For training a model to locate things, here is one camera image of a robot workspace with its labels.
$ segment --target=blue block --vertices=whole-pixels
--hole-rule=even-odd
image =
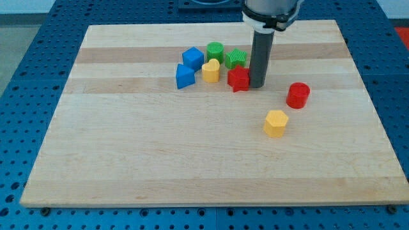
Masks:
[[[176,85],[178,86],[178,89],[194,83],[194,70],[182,64],[178,64],[178,69],[176,70]]]
[[[186,50],[181,56],[183,58],[183,64],[195,72],[200,70],[203,63],[205,63],[205,55],[195,47]]]

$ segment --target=toy block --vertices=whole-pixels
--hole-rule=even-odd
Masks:
[[[302,82],[293,83],[288,90],[287,105],[294,109],[301,109],[307,103],[310,89]]]
[[[220,64],[224,61],[224,47],[220,42],[210,42],[207,45],[207,61],[217,59]]]
[[[226,62],[224,64],[229,69],[235,68],[237,65],[244,67],[246,58],[246,51],[235,48],[233,51],[226,54]]]
[[[235,69],[228,71],[228,84],[233,87],[233,92],[249,90],[249,69],[243,68],[240,65]]]
[[[269,111],[263,130],[269,137],[282,137],[288,122],[287,115],[281,111]]]
[[[183,59],[183,64],[193,69],[195,72],[200,70],[205,62],[205,55],[196,47],[186,50],[181,56]]]
[[[184,88],[194,83],[194,70],[182,64],[178,64],[178,68],[176,69],[176,85],[178,89]]]
[[[211,59],[202,66],[202,78],[205,82],[214,83],[220,80],[220,63],[217,59]]]

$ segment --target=wooden board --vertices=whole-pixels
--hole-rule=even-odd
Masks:
[[[266,85],[177,90],[190,46],[250,52],[242,23],[90,26],[29,177],[27,207],[399,204],[409,186],[333,20],[277,33]],[[292,82],[312,93],[285,103]],[[271,109],[284,137],[263,132]]]

